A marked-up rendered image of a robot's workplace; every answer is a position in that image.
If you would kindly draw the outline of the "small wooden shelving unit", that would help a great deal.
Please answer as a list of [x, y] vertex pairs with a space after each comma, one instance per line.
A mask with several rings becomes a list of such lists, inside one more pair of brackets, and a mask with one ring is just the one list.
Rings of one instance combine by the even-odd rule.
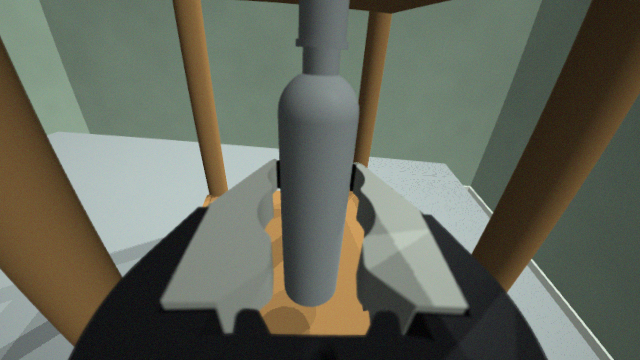
[[[209, 195], [228, 191], [201, 0], [172, 0]], [[350, 0], [369, 11], [353, 163], [368, 168], [392, 13], [450, 0]], [[592, 0], [524, 152], [472, 255], [506, 292], [521, 275], [640, 94], [640, 0]], [[280, 191], [273, 194], [271, 334], [365, 335], [356, 296], [364, 230], [349, 190], [336, 291], [295, 304], [283, 278]], [[0, 269], [73, 345], [122, 279], [66, 175], [0, 36]]]

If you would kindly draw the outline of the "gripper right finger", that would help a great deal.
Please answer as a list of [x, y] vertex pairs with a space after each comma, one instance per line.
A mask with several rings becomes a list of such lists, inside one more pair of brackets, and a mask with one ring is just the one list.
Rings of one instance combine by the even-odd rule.
[[370, 324], [377, 312], [392, 311], [402, 335], [471, 360], [548, 360], [511, 297], [432, 215], [357, 162], [350, 191], [364, 230], [357, 299]]

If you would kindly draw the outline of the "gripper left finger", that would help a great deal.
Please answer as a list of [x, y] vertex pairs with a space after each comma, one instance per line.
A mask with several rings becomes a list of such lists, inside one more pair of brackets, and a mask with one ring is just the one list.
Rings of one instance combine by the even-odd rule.
[[156, 360], [233, 333], [242, 309], [260, 311], [273, 296], [265, 228], [278, 188], [280, 162], [273, 159], [195, 209], [115, 285], [68, 360]]

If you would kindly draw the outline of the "grey bottle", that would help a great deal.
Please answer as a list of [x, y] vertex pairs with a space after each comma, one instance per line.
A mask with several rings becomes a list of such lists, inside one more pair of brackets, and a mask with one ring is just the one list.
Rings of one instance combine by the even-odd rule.
[[284, 287], [298, 305], [335, 293], [359, 122], [359, 102], [339, 75], [350, 0], [299, 0], [302, 73], [278, 103]]

